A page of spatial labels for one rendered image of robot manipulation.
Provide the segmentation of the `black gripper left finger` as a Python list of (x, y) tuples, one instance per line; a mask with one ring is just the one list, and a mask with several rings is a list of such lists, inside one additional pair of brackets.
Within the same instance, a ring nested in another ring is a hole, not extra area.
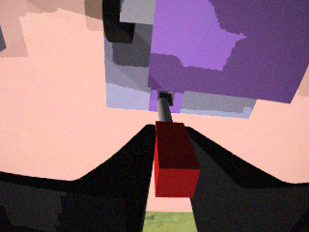
[(0, 232), (143, 232), (155, 124), (80, 179), (0, 171)]

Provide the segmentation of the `grey ramp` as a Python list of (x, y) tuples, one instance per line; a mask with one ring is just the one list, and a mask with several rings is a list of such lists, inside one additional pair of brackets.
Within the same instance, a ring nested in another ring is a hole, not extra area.
[[(135, 23), (132, 43), (110, 43), (104, 36), (104, 80), (107, 108), (150, 111), (148, 88), (151, 23)], [(250, 119), (258, 100), (184, 90), (181, 113)]]

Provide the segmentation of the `red-headed metal pin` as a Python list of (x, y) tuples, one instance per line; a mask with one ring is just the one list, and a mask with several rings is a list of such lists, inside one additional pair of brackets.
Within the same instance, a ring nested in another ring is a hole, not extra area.
[(200, 178), (192, 142), (184, 123), (173, 123), (169, 102), (157, 101), (155, 121), (154, 196), (169, 198), (192, 197)]

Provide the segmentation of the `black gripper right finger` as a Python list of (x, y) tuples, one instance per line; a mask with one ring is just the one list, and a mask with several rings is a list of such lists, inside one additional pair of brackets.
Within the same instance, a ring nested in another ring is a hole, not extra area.
[(309, 182), (287, 183), (186, 127), (200, 178), (189, 197), (197, 232), (300, 232)]

